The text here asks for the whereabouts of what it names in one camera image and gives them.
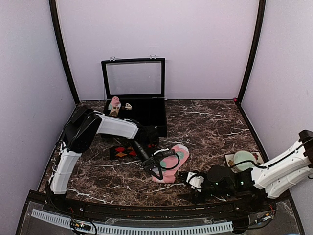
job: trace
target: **box lid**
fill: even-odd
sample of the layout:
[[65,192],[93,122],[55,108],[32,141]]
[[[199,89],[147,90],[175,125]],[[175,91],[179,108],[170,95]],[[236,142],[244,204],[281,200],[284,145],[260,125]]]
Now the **box lid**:
[[164,98],[165,58],[105,60],[101,65],[108,99]]

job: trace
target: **black box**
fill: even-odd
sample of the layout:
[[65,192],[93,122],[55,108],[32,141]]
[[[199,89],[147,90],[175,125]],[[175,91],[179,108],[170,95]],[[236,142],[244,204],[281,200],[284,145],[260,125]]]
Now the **black box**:
[[119,117],[155,126],[159,136],[166,137],[165,58],[106,60],[101,64],[108,99],[104,114],[110,113],[110,101],[117,96],[122,106],[132,106],[131,110],[120,109]]

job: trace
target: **black frame post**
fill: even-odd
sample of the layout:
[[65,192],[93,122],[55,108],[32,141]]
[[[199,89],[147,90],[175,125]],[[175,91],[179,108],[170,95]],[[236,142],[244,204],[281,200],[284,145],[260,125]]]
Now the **black frame post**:
[[65,75],[67,77],[67,82],[68,82],[70,91],[72,93],[73,99],[77,105],[77,104],[79,104],[80,100],[78,97],[77,90],[75,88],[72,73],[70,72],[70,68],[69,68],[69,64],[68,64],[68,60],[67,60],[67,54],[65,52],[65,47],[64,47],[64,43],[63,43],[63,38],[62,38],[61,28],[60,28],[60,22],[59,22],[59,17],[58,17],[56,0],[49,0],[49,4],[50,4],[50,11],[51,11],[51,17],[52,17],[52,22],[53,22],[55,38],[57,40],[57,44],[58,44],[59,53],[60,53],[60,57],[62,60],[64,72],[65,72]]
[[258,49],[258,44],[260,40],[260,35],[261,35],[261,29],[262,29],[262,23],[263,23],[263,17],[264,17],[264,12],[265,12],[265,4],[266,0],[260,0],[259,1],[259,9],[258,9],[258,15],[256,19],[256,24],[255,24],[255,29],[254,29],[254,35],[253,35],[253,40],[252,40],[252,45],[251,45],[251,50],[250,50],[250,55],[248,58],[248,63],[246,65],[246,71],[244,74],[243,82],[240,87],[240,91],[237,97],[237,102],[241,104],[243,101],[246,88],[248,86],[248,82],[250,79],[256,51]]

